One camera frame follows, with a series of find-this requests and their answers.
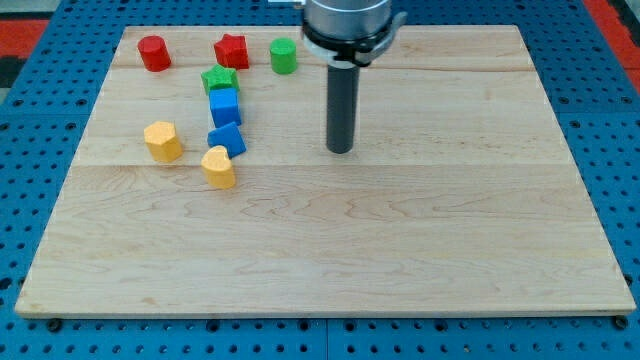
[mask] toy block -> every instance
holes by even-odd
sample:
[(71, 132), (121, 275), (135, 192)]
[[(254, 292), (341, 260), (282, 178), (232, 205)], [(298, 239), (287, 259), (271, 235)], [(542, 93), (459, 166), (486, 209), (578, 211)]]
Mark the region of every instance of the toy block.
[(240, 109), (238, 107), (238, 91), (234, 88), (211, 90), (209, 93), (209, 108), (216, 128), (221, 128), (230, 122), (242, 125)]
[(217, 89), (235, 88), (240, 91), (238, 84), (238, 75), (236, 69), (229, 69), (220, 64), (216, 64), (209, 71), (200, 74), (204, 93), (209, 95), (209, 91)]
[(233, 164), (224, 146), (214, 146), (202, 157), (200, 162), (209, 185), (219, 189), (229, 189), (236, 185)]
[(235, 122), (230, 122), (223, 127), (211, 130), (207, 136), (207, 143), (210, 147), (218, 145), (224, 146), (227, 148), (229, 158), (232, 159), (247, 151), (238, 125), (236, 125)]
[(171, 65), (171, 58), (167, 45), (160, 36), (145, 36), (138, 42), (138, 51), (142, 57), (144, 67), (153, 72), (167, 69)]
[(218, 64), (237, 70), (249, 68), (249, 54), (244, 36), (224, 34), (222, 40), (213, 45)]
[(157, 121), (144, 129), (144, 141), (155, 161), (172, 162), (182, 155), (174, 124)]
[(271, 69), (276, 74), (291, 74), (298, 68), (296, 43), (289, 38), (278, 38), (269, 46)]

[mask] blue cube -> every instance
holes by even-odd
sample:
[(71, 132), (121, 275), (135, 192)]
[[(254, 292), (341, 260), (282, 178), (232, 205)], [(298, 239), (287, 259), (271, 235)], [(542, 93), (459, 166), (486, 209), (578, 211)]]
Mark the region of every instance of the blue cube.
[(210, 147), (218, 145), (226, 147), (229, 159), (247, 151), (240, 129), (238, 129), (238, 125), (235, 122), (230, 122), (223, 127), (210, 131), (209, 136), (207, 136), (207, 143), (209, 143)]
[(209, 92), (209, 108), (216, 128), (229, 123), (242, 125), (238, 107), (238, 90), (235, 88), (217, 89)]

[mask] yellow hexagon block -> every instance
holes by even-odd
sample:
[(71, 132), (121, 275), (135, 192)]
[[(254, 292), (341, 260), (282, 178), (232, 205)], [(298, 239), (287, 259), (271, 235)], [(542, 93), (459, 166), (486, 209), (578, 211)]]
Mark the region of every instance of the yellow hexagon block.
[(202, 157), (200, 164), (209, 185), (219, 189), (229, 189), (236, 185), (233, 164), (224, 146), (214, 146), (209, 149)]
[(172, 162), (182, 155), (182, 145), (176, 134), (176, 126), (157, 121), (144, 129), (144, 142), (155, 161)]

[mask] wooden board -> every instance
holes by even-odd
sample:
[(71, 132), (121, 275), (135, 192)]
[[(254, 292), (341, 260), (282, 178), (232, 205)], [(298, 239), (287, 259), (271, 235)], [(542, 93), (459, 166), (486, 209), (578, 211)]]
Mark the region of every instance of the wooden board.
[[(248, 152), (214, 190), (200, 72), (245, 34)], [(405, 27), (361, 74), (355, 150), (324, 147), (325, 66), (293, 27), (128, 28), (26, 279), (25, 317), (623, 314), (635, 304), (518, 29)], [(142, 68), (158, 34), (173, 66)], [(153, 162), (142, 130), (175, 122)]]

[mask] blue pegboard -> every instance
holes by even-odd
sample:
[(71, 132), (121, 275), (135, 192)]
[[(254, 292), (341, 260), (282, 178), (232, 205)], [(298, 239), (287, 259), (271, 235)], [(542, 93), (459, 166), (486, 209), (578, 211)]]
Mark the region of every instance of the blue pegboard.
[[(640, 99), (580, 1), (396, 0), (411, 24), (520, 27), (640, 299)], [(21, 282), (126, 25), (295, 25), (263, 0), (63, 0), (0, 108), (0, 359), (640, 357), (640, 317), (72, 321), (19, 318)]]

